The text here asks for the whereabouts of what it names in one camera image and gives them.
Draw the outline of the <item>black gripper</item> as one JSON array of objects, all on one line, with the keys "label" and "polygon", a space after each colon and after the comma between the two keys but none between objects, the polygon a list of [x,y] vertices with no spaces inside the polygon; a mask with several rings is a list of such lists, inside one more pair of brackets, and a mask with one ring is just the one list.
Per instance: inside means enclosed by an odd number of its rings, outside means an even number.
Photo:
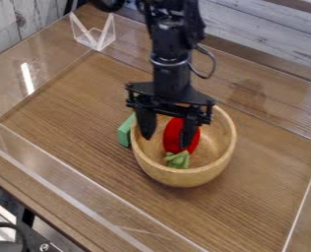
[{"label": "black gripper", "polygon": [[153,63],[153,80],[128,83],[127,106],[136,110],[143,137],[149,140],[157,128],[157,115],[184,119],[180,145],[187,148],[195,138],[197,126],[212,121],[215,99],[193,85],[196,73],[192,59],[181,62]]}]

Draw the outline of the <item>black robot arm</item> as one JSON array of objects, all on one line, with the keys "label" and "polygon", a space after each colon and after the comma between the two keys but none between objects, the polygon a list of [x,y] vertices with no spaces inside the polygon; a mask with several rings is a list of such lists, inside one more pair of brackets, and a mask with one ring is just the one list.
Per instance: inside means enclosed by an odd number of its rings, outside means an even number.
[{"label": "black robot arm", "polygon": [[192,82],[197,74],[193,52],[207,53],[199,45],[205,24],[199,0],[136,0],[152,38],[153,80],[129,83],[127,106],[135,109],[140,133],[151,139],[160,114],[181,118],[180,146],[193,142],[197,127],[212,120],[213,98]]}]

